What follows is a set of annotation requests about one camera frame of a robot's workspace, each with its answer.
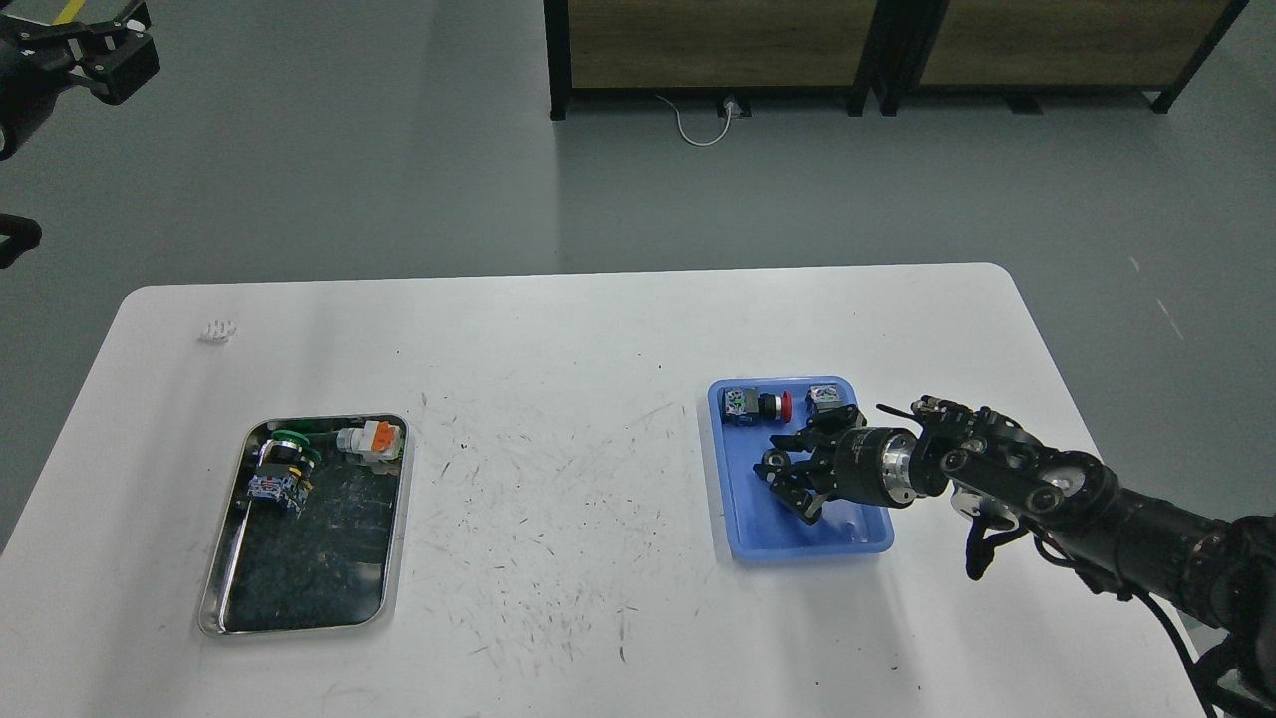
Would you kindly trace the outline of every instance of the wooden cabinet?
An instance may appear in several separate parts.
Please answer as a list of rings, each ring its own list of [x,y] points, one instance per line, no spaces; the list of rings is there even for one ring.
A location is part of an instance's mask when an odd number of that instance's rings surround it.
[[[1248,0],[905,0],[882,110],[935,92],[1155,91],[1169,110]]]
[[[590,94],[1157,92],[1249,0],[545,0],[551,116]]]
[[[551,115],[573,94],[822,89],[843,92],[857,114],[877,10],[877,0],[546,0]]]

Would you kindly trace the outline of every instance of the blue plastic tray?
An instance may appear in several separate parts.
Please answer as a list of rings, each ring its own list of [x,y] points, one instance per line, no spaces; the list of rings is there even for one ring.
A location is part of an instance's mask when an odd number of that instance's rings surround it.
[[[762,453],[771,449],[771,435],[794,434],[806,425],[806,390],[812,385],[837,385],[850,403],[856,403],[851,385],[841,377],[789,377],[722,380],[709,388],[713,417],[713,450],[722,487],[722,518],[731,553],[741,561],[789,561],[814,556],[882,553],[894,543],[891,515],[880,506],[829,501],[824,515],[808,527],[776,499],[767,483],[753,473]],[[787,425],[759,421],[752,426],[722,425],[721,398],[725,388],[757,388],[758,392],[794,398]],[[795,460],[800,457],[794,454]]]

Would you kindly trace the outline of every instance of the white connector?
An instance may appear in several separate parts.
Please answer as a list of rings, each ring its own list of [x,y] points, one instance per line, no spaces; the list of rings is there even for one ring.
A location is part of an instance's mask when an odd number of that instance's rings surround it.
[[[735,101],[735,94],[727,94],[722,98],[722,111],[732,120],[744,115],[744,110],[740,108],[740,103]]]

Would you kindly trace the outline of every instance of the gray concrete floor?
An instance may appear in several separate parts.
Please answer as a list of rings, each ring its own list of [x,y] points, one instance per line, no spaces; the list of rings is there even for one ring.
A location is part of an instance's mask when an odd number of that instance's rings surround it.
[[[0,274],[0,542],[137,287],[810,264],[1004,265],[1127,486],[1276,509],[1271,3],[1169,116],[758,101],[708,149],[656,101],[550,122],[535,0],[152,14],[163,71],[64,96],[0,166],[0,208],[45,226]]]

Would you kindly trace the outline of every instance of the electrical component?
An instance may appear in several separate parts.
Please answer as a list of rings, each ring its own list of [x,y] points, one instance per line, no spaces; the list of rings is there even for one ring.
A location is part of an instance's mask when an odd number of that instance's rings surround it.
[[[337,430],[337,449],[357,454],[365,465],[389,462],[403,451],[403,430],[389,422],[364,422],[362,427]]]
[[[812,414],[829,412],[842,406],[842,393],[837,385],[815,385],[806,393],[806,409]]]
[[[794,416],[794,400],[786,392],[780,397],[758,394],[753,388],[722,390],[722,421],[731,425],[753,425],[758,420],[780,420],[787,425]]]
[[[319,453],[305,435],[287,430],[272,432],[258,451],[256,469],[248,481],[248,496],[300,514],[314,490],[310,474],[319,462]]]

